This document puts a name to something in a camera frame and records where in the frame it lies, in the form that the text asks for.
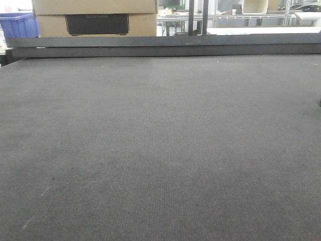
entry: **cardboard box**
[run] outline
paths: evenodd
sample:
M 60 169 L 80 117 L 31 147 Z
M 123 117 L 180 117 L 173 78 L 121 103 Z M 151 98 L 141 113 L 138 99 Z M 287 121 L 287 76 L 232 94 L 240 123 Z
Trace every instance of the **cardboard box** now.
M 121 36 L 154 37 L 156 36 L 156 27 L 157 27 L 156 14 L 129 14 L 127 16 L 128 16 L 127 32 L 124 32 L 126 28 L 124 26 L 124 23 L 125 23 L 124 19 L 122 18 L 121 20 L 122 25 L 118 27 L 119 30 L 117 28 L 112 29 L 112 31 L 115 31 L 115 30 L 118 31 L 117 34 L 93 34 L 95 31 L 101 31 L 101 29 L 93 30 L 92 28 L 95 28 L 95 26 L 106 26 L 106 25 L 96 24 L 95 22 L 92 22 L 92 19 L 88 19 L 89 24 L 86 25 L 85 27 L 82 26 L 82 24 L 76 25 L 75 26 L 76 29 L 71 29 L 71 26 L 70 26 L 71 23 L 68 22 L 68 16 L 66 15 L 39 15 L 37 16 L 37 19 L 39 22 L 41 37 L 73 37 L 72 34 L 77 35 L 79 37 L 121 37 Z
M 155 14 L 157 0 L 33 0 L 36 15 Z
M 269 0 L 269 10 L 275 11 L 278 10 L 280 6 L 280 0 Z
M 268 0 L 244 0 L 243 14 L 265 14 L 267 13 Z

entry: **metal frame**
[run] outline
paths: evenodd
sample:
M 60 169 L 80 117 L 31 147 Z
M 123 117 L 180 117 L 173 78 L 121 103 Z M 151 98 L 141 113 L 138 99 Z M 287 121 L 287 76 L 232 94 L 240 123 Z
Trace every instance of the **metal frame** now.
M 189 5 L 189 36 L 193 35 L 193 24 L 194 24 L 194 0 L 190 0 L 190 5 Z
M 67 37 L 67 38 L 11 38 L 9 48 L 18 47 L 179 47 L 217 45 L 265 45 L 265 44 L 321 44 L 321 34 L 254 34 L 254 35 L 206 35 L 173 37 Z
M 321 34 L 8 39 L 15 57 L 321 54 Z
M 209 17 L 209 0 L 203 0 L 203 20 L 202 20 L 202 35 L 207 35 L 207 22 Z

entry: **cutting table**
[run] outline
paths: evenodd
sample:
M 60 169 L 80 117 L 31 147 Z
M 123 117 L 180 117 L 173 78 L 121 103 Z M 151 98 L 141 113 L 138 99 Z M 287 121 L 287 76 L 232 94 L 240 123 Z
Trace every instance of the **cutting table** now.
M 1 241 L 321 239 L 321 56 L 0 69 Z

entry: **black panel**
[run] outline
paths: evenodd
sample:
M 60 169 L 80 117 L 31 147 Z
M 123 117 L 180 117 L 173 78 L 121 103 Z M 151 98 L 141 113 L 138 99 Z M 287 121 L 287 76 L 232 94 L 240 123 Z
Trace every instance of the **black panel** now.
M 121 34 L 129 32 L 128 14 L 66 15 L 70 35 Z

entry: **metal pole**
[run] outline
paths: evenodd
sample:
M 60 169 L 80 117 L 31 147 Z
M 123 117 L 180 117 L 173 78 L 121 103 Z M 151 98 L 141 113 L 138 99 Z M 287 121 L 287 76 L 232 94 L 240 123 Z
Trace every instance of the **metal pole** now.
M 217 18 L 217 9 L 218 9 L 218 0 L 214 0 L 214 16 L 212 21 L 212 28 L 218 27 L 218 18 Z
M 207 22 L 209 18 L 209 0 L 203 0 L 203 25 L 202 35 L 207 35 Z
M 194 0 L 190 0 L 190 6 L 189 6 L 189 36 L 193 35 L 193 24 L 194 24 Z
M 290 14 L 290 7 L 291 7 L 291 0 L 286 0 L 285 16 L 284 16 L 284 21 L 283 21 L 283 25 L 284 25 L 284 26 L 288 25 L 288 19 L 289 19 L 289 14 Z

